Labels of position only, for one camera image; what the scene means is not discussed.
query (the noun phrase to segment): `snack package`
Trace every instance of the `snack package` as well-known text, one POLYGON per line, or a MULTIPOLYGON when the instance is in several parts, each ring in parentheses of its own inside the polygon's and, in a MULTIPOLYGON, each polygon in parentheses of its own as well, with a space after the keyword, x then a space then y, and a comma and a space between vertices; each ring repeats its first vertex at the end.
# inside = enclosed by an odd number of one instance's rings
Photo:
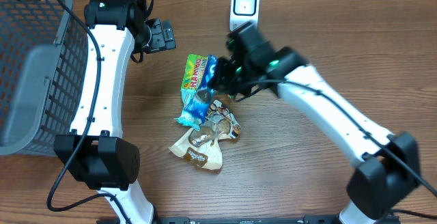
POLYGON ((169 147, 176 156, 183 158, 196 167, 216 170, 223 164, 218 134, 206 124, 200 131, 190 128, 182 138, 169 147))
POLYGON ((241 126, 234 115, 218 100, 214 100, 210 105, 207 119, 217 124, 218 127, 216 131, 219 133, 218 140, 236 139, 241 133, 241 126))
POLYGON ((208 57, 190 54, 186 60, 185 75, 180 89, 184 106, 196 94, 206 69, 208 57))
POLYGON ((177 119, 180 124, 191 126, 195 130, 200 130, 200 125, 205 122, 208 109, 210 108, 210 104, 212 103, 212 99, 214 97, 214 90, 208 87, 208 82, 214 76, 216 63, 217 58, 210 55, 200 85, 197 88, 194 96, 191 96, 195 86, 193 83, 193 78, 191 79, 189 85, 189 87, 193 86, 193 88, 185 91, 185 94, 182 94, 182 99, 185 100, 186 105, 182 109, 181 116, 177 119))

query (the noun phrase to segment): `dark gray bin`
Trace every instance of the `dark gray bin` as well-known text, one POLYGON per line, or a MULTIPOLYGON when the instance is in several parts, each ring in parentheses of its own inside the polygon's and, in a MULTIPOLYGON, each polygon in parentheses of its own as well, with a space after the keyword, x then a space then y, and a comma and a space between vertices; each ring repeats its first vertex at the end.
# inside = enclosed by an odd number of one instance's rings
POLYGON ((54 156, 81 98, 86 33, 56 0, 0 0, 0 33, 0 155, 54 156))

